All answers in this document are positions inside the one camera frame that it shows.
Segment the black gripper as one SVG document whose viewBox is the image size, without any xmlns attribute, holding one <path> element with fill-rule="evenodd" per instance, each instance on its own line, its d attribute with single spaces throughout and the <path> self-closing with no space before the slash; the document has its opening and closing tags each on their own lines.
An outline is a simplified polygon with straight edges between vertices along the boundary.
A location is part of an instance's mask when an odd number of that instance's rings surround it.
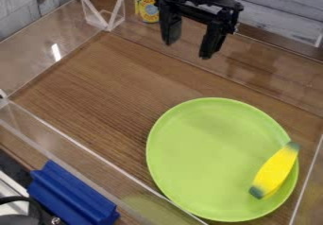
<svg viewBox="0 0 323 225">
<path fill-rule="evenodd" d="M 198 57 L 202 60 L 212 58 L 218 52 L 226 33 L 236 31 L 242 4 L 234 0 L 157 0 L 158 24 L 161 39 L 165 45 L 173 44 L 181 35 L 181 15 L 206 23 L 206 31 L 201 39 Z"/>
</svg>

